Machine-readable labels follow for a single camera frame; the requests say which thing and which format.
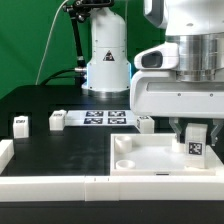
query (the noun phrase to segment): white tray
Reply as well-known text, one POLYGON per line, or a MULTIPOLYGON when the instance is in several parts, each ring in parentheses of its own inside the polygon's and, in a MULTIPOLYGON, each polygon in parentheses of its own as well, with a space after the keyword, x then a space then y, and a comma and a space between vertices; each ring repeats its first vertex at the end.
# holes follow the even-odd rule
POLYGON ((174 134, 112 134, 110 174, 119 176, 224 174, 224 166, 210 146, 206 147, 206 169, 197 169, 185 166, 184 147, 179 145, 177 150, 176 144, 174 134), (115 138, 119 136, 131 138, 131 152, 117 152, 115 138), (116 167, 118 161, 132 161, 133 163, 124 163, 135 164, 135 167, 116 167))

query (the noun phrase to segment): small white cube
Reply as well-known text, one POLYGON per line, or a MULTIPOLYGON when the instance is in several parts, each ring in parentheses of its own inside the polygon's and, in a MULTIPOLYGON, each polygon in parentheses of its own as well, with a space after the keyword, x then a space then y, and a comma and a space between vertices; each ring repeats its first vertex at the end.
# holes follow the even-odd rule
POLYGON ((27 116, 14 117, 13 135, 14 138, 29 137, 29 120, 27 116))
POLYGON ((54 111, 49 118, 50 131, 63 131, 65 127, 65 110, 54 111))
POLYGON ((185 134, 185 166, 206 168, 206 134, 208 125, 191 124, 185 134))
POLYGON ((153 134, 155 121, 150 116, 137 116, 136 128, 141 134, 153 134))

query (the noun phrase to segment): white card with markers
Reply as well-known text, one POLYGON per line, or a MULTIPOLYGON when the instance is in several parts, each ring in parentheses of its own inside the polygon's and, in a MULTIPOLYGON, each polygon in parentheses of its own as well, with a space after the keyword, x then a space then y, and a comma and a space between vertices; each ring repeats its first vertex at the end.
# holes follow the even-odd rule
POLYGON ((66 126, 128 126, 135 125, 130 110, 71 110, 65 118, 66 126))

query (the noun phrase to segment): green backdrop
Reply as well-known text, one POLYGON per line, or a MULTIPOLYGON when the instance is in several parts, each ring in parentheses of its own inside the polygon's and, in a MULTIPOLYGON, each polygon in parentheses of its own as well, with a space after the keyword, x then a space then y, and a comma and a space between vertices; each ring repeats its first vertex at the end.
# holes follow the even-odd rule
MULTIPOLYGON (((54 15, 63 0, 0 1, 0 98, 14 88, 33 85, 44 53, 54 15)), ((115 0, 112 10, 124 18, 126 0, 115 0)), ((84 56, 91 58, 91 33, 87 21, 79 25, 84 56)), ((161 43, 164 31, 154 28, 143 16, 143 0, 128 1, 128 60, 161 43)), ((52 73, 74 67, 76 53, 69 16, 60 12, 40 81, 52 73)), ((73 80, 52 81, 73 84, 73 80)))

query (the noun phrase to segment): black tabletop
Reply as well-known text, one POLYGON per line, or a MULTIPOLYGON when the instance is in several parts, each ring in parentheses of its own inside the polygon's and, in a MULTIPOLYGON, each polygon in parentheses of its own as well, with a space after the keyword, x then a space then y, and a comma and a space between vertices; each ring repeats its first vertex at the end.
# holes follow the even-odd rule
MULTIPOLYGON (((15 156, 2 176, 109 175, 110 134, 126 127, 65 127, 49 131, 55 110, 129 110, 129 99, 83 96, 73 86, 23 86, 0 100, 0 138, 11 139, 13 118, 27 115, 30 138, 14 141, 15 156)), ((168 120, 157 128, 170 132, 168 120)), ((217 152, 222 154, 222 138, 217 152)), ((222 201, 0 203, 1 223, 223 223, 222 201)))

